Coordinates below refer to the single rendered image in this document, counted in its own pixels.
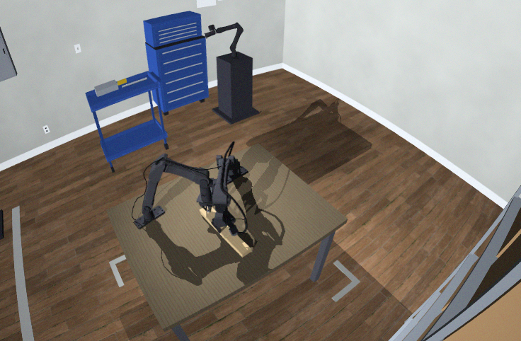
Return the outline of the pale yellow flat bar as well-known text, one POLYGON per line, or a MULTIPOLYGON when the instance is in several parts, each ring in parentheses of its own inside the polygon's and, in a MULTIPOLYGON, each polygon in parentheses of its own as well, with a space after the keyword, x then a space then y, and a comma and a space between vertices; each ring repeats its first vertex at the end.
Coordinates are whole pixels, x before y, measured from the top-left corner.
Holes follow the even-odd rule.
POLYGON ((237 235, 236 236, 228 236, 225 238, 225 241, 241 256, 244 257, 245 255, 249 254, 251 252, 251 248, 237 235))

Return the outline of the light wooden slat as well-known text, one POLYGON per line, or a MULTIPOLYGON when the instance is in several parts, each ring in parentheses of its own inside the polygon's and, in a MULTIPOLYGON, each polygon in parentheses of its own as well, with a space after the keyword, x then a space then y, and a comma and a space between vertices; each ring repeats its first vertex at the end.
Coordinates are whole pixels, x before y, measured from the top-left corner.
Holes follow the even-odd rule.
MULTIPOLYGON (((211 212, 206 212, 204 209, 200 209, 200 212, 201 214, 211 223, 212 222, 212 219, 214 218, 215 216, 215 210, 212 208, 212 211, 211 212)), ((230 236, 230 232, 229 232, 229 226, 223 226, 223 227, 220 227, 221 229, 221 235, 226 238, 228 236, 230 236)))

